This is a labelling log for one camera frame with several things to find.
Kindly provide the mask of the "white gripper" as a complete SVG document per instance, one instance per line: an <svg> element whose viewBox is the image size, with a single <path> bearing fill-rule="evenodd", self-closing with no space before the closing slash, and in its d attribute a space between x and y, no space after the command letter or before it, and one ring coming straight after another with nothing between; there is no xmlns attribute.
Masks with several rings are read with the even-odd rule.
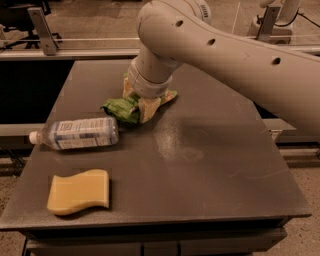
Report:
<svg viewBox="0 0 320 256"><path fill-rule="evenodd" d="M156 113L161 103L159 97L165 93L171 82L172 76L169 76L163 82L158 82L154 78L143 75L138 68L138 58L134 58L128 69L128 78L123 80L122 97L133 97L136 94L142 97L138 101L140 122L146 123Z"/></svg>

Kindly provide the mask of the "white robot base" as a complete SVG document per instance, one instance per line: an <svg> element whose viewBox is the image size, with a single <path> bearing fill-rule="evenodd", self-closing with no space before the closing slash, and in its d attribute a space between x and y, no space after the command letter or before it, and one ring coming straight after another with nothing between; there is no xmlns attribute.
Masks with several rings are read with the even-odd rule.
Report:
<svg viewBox="0 0 320 256"><path fill-rule="evenodd" d="M268 43L275 45L287 45L290 43L293 36L293 22L297 18L301 2L302 0L260 0L259 5L264 9L264 13L268 4L280 6L280 11ZM253 18L247 33L249 38L257 40L256 37L263 16L264 14Z"/></svg>

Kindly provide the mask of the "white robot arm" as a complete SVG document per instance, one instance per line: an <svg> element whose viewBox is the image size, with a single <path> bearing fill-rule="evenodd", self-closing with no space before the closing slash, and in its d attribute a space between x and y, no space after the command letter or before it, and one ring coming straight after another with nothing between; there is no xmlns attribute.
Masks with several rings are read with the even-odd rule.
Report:
<svg viewBox="0 0 320 256"><path fill-rule="evenodd" d="M320 135L319 58L213 28L204 0L152 0L138 14L137 33L142 47L128 79L139 96L162 96L186 63L293 127Z"/></svg>

